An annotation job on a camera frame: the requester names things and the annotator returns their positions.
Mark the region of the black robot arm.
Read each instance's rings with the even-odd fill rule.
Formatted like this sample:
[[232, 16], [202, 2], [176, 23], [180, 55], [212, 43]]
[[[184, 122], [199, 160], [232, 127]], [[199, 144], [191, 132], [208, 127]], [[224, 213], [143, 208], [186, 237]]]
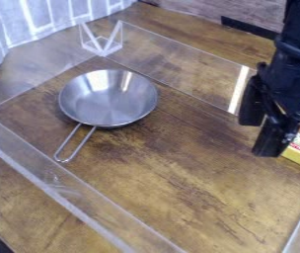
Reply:
[[256, 65], [239, 111], [239, 124], [260, 128], [251, 150], [259, 157], [279, 156], [300, 129], [300, 0], [286, 1], [274, 44], [272, 60]]

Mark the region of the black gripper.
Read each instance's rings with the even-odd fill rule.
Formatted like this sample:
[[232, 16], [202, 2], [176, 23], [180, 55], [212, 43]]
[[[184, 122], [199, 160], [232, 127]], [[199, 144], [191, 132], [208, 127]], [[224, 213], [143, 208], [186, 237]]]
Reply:
[[300, 128], [300, 55], [280, 49], [270, 63], [256, 66], [243, 94], [239, 124], [259, 127], [264, 114], [285, 118], [264, 120], [251, 152], [258, 157], [278, 157]]

